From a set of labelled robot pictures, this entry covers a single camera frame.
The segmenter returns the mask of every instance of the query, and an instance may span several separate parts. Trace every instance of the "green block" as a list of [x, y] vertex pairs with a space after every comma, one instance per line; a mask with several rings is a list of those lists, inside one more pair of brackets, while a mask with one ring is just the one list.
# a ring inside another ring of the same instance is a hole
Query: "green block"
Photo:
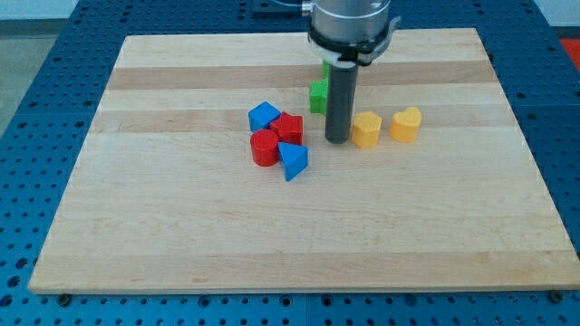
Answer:
[[310, 112], [326, 115], [328, 79], [310, 83]]
[[328, 78], [330, 73], [330, 63], [323, 60], [323, 78]]

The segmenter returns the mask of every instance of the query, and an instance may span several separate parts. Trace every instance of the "blue pegboard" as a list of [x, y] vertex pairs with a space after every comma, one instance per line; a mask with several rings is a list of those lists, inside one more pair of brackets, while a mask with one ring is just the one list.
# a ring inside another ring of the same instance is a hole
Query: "blue pegboard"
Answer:
[[[298, 14], [253, 15], [252, 4], [79, 2], [0, 139], [0, 325], [580, 324], [580, 292], [73, 296], [65, 307], [28, 292], [124, 37], [305, 29]], [[393, 0], [391, 12], [403, 28], [477, 28], [579, 250], [579, 76], [533, 2]]]

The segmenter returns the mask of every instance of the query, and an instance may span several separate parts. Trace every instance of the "red cylinder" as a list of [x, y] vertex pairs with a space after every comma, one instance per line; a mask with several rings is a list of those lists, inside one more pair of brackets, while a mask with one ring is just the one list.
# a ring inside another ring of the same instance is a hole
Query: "red cylinder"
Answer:
[[278, 157], [278, 135], [270, 129], [256, 131], [250, 138], [252, 157], [260, 167], [273, 166]]

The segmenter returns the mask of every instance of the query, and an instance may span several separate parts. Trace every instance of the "black cylinder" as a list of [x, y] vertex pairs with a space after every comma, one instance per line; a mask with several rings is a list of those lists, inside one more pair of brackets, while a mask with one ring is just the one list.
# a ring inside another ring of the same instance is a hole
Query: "black cylinder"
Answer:
[[330, 66], [325, 136], [333, 144], [344, 143], [351, 134], [357, 72], [358, 66], [348, 69]]

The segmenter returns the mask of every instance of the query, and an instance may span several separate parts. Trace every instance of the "wood grain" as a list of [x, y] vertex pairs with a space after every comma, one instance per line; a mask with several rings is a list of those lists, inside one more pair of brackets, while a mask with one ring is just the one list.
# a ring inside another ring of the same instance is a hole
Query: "wood grain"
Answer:
[[[574, 248], [474, 30], [399, 31], [361, 71], [355, 109], [384, 119], [368, 150], [329, 144], [324, 117], [308, 113], [320, 66], [304, 34], [131, 36], [121, 53], [31, 290], [580, 286]], [[304, 115], [310, 166], [292, 182], [279, 164], [252, 162], [247, 112], [261, 101]], [[392, 114], [411, 105], [423, 113], [417, 141], [389, 139]]]

